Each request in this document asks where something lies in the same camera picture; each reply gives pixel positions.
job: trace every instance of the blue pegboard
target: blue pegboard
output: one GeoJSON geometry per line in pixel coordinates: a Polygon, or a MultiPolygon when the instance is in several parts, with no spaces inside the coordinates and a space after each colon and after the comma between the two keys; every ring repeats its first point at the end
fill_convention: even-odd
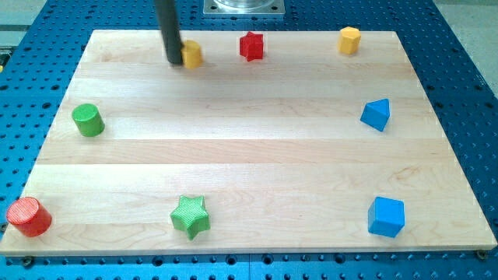
{"type": "MultiPolygon", "coordinates": [[[[498,101],[431,1],[286,0],[284,19],[205,18],[199,0],[178,0],[177,9],[183,30],[355,26],[396,31],[493,232],[498,233],[498,101]]],[[[0,223],[26,183],[94,29],[157,29],[153,1],[48,0],[42,8],[0,74],[0,223]]],[[[212,257],[39,257],[28,267],[22,259],[0,257],[0,279],[498,278],[498,250],[489,256],[482,252],[238,254],[233,265],[226,261],[230,256],[214,256],[216,262],[212,257]]]]}

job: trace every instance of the green star block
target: green star block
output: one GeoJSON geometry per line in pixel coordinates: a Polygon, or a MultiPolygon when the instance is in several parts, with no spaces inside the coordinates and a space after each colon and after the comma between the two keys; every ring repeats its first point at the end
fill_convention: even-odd
{"type": "Polygon", "coordinates": [[[170,217],[173,227],[185,231],[189,240],[193,240],[197,233],[210,229],[203,196],[188,198],[181,195],[178,207],[171,212],[170,217]]]}

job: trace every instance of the red star block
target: red star block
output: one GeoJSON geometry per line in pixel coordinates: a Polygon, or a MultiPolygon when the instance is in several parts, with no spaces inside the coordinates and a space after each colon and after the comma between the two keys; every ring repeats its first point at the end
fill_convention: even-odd
{"type": "Polygon", "coordinates": [[[247,61],[263,59],[263,34],[247,32],[247,35],[240,38],[240,55],[247,61]]]}

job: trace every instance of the red cylinder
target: red cylinder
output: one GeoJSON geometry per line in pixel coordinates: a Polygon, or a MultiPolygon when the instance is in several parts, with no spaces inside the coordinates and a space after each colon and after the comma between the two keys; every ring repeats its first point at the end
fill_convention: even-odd
{"type": "Polygon", "coordinates": [[[24,236],[35,237],[47,231],[52,216],[36,198],[20,198],[7,209],[7,221],[24,236]]]}

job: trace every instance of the green cylinder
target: green cylinder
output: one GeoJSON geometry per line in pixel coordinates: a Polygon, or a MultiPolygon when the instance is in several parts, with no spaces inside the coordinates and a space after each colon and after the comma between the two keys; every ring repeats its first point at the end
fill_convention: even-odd
{"type": "Polygon", "coordinates": [[[86,137],[99,135],[105,125],[99,110],[93,104],[82,104],[72,111],[72,119],[78,127],[79,133],[86,137]]]}

